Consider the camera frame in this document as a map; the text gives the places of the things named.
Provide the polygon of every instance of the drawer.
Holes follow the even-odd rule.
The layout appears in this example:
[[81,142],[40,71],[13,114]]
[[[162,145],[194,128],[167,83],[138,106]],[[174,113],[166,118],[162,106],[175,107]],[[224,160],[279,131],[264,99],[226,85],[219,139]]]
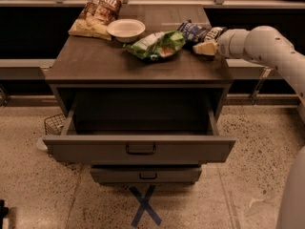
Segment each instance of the drawer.
[[61,135],[43,141],[57,161],[90,165],[224,162],[235,143],[202,89],[84,90]]
[[197,182],[200,166],[92,166],[91,176],[95,182]]

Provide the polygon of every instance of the blue tape x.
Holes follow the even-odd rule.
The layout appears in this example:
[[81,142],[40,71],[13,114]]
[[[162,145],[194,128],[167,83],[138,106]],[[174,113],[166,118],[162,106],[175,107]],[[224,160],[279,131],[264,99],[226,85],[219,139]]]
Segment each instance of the blue tape x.
[[146,192],[145,196],[142,198],[142,195],[140,194],[139,191],[137,191],[137,189],[135,187],[131,187],[130,190],[131,192],[134,194],[134,196],[136,197],[136,199],[139,201],[140,203],[140,207],[138,208],[136,215],[132,221],[132,226],[133,227],[137,227],[138,223],[140,222],[144,211],[147,211],[147,213],[152,217],[153,221],[157,224],[160,225],[162,219],[156,214],[156,212],[153,210],[153,208],[151,207],[151,205],[149,204],[149,201],[151,199],[151,196],[153,194],[153,190],[154,190],[153,185],[150,185],[148,191]]

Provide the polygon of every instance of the white bowl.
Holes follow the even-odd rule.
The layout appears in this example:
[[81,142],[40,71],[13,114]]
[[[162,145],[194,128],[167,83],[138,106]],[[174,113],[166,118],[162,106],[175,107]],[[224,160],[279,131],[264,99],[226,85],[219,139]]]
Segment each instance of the white bowl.
[[107,32],[116,37],[120,42],[132,42],[143,33],[145,25],[135,19],[118,19],[111,22],[107,27]]

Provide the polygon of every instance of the speckled floor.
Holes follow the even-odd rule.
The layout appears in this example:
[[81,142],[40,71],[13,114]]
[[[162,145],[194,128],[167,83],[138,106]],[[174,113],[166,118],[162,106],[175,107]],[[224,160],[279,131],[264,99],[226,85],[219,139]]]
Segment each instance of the speckled floor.
[[195,185],[155,184],[146,204],[152,217],[146,206],[135,226],[140,203],[131,188],[144,200],[152,184],[99,185],[88,166],[58,163],[36,148],[44,119],[59,113],[14,100],[0,108],[0,199],[10,209],[3,228],[272,229],[305,145],[295,106],[225,106],[219,131],[237,139],[227,162],[203,166]]

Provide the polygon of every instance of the cabinet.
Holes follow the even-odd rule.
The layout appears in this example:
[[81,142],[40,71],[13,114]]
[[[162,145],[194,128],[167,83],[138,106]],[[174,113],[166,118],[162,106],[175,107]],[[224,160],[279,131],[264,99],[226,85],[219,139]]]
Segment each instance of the cabinet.
[[[191,17],[209,27],[201,6],[124,6],[146,33]],[[116,41],[70,36],[46,76],[66,122],[46,135],[61,162],[90,164],[95,181],[196,182],[201,165],[224,162],[234,137],[217,119],[233,82],[226,61],[182,50],[164,61],[139,60]]]

